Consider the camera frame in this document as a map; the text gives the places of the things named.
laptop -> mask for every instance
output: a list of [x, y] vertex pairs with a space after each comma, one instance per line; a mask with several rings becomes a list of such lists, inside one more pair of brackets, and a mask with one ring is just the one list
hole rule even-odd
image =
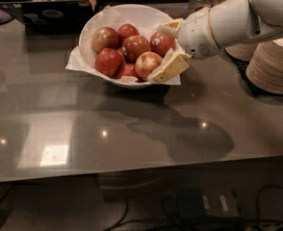
[[41, 33], [79, 33], [94, 16], [89, 0], [0, 2], [0, 10]]

white bowl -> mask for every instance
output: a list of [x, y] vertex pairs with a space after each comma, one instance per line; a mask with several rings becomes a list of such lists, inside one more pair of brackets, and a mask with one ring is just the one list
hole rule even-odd
[[149, 82], [125, 83], [118, 79], [109, 78], [98, 72], [94, 66], [97, 54], [91, 47], [91, 37], [93, 33], [101, 27], [108, 26], [117, 30], [122, 24], [130, 23], [139, 30], [142, 36], [150, 40], [159, 25], [171, 20], [172, 18], [166, 13], [144, 5], [118, 5], [104, 9], [87, 22], [79, 38], [81, 55], [89, 66], [87, 72], [99, 76], [117, 86], [132, 90], [142, 89], [153, 85]]

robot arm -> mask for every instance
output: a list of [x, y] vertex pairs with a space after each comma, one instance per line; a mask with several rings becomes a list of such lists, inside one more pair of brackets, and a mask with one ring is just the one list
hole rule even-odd
[[193, 59], [217, 55], [227, 46], [283, 38], [283, 0], [227, 0], [192, 13], [177, 31]]

stack of plates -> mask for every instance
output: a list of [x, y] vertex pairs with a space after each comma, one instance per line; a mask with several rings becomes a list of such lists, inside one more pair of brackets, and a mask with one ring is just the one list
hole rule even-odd
[[257, 48], [258, 42], [254, 43], [240, 43], [227, 47], [227, 53], [241, 61], [249, 62]]
[[258, 88], [283, 94], [283, 39], [259, 43], [246, 75]]

red apple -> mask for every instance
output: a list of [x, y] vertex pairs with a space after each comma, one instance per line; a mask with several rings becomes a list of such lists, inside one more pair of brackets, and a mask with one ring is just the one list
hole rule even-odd
[[151, 36], [151, 51], [159, 54], [161, 57], [167, 53], [167, 51], [172, 48], [176, 48], [176, 39], [170, 37], [161, 36], [159, 33], [155, 33]]
[[104, 48], [118, 49], [120, 46], [119, 34], [111, 27], [99, 28], [92, 35], [91, 46], [97, 54]]
[[162, 57], [154, 52], [144, 52], [136, 60], [135, 70], [137, 74], [147, 81], [148, 75], [161, 65]]
[[116, 50], [104, 48], [96, 57], [94, 65], [96, 70], [111, 78], [122, 65], [122, 59]]
[[127, 63], [133, 64], [144, 52], [151, 51], [147, 38], [141, 35], [130, 36], [122, 43], [122, 52]]
[[129, 38], [130, 36], [140, 34], [139, 30], [135, 26], [128, 23], [121, 25], [118, 28], [117, 32], [120, 36], [121, 41], [124, 41], [126, 38]]
[[119, 55], [120, 55], [120, 57], [122, 59], [122, 65], [121, 66], [124, 66], [126, 64], [126, 62], [125, 62], [125, 58], [124, 58], [124, 55], [123, 55], [123, 52], [122, 52], [122, 48], [118, 48], [116, 50], [116, 52], [119, 53]]
[[122, 76], [132, 76], [140, 79], [139, 75], [135, 71], [134, 64], [123, 64], [116, 73], [116, 78], [121, 79]]

